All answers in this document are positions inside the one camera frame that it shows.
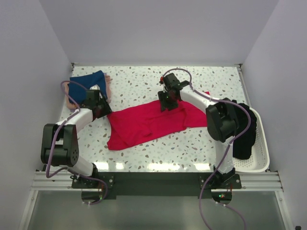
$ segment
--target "folded blue cloth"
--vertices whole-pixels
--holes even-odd
[[[75,81],[77,83],[80,83],[85,88],[90,89],[94,85],[98,85],[100,87],[101,93],[107,98],[106,96],[106,80],[104,73],[100,70],[96,73],[92,73],[85,76],[80,77],[71,77],[71,81]],[[86,98],[85,90],[77,85],[70,83],[69,84],[69,96],[71,96],[78,104],[81,104],[83,100]]]

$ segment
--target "pink cloth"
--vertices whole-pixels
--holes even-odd
[[[171,111],[161,112],[157,100],[112,112],[107,117],[111,123],[111,138],[107,143],[109,150],[123,150],[187,127],[207,126],[206,114],[184,101]]]

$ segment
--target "terrazzo tabletop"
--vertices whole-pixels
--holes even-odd
[[[111,76],[112,111],[158,100],[162,90],[160,77],[174,67],[104,66],[75,67],[72,76],[83,76],[102,70]],[[180,67],[193,76],[193,86],[209,91],[214,97],[245,102],[236,67]],[[189,80],[183,71],[174,71],[180,81]],[[71,114],[64,108],[61,120]],[[78,133],[79,153],[93,162],[100,172],[212,172],[215,145],[207,128],[187,128],[135,147],[112,151],[107,148],[111,135],[108,118],[102,117]]]

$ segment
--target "red object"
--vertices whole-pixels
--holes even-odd
[[[204,112],[190,103],[178,102],[179,107],[161,112],[160,102],[153,101],[118,112],[107,117],[111,124],[109,150],[123,150],[154,140],[187,127],[206,127]]]

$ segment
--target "white basket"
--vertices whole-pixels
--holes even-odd
[[[236,172],[260,173],[268,169],[270,157],[260,115],[256,110],[250,109],[257,117],[256,142],[252,147],[250,158],[248,160],[234,158],[234,165]]]

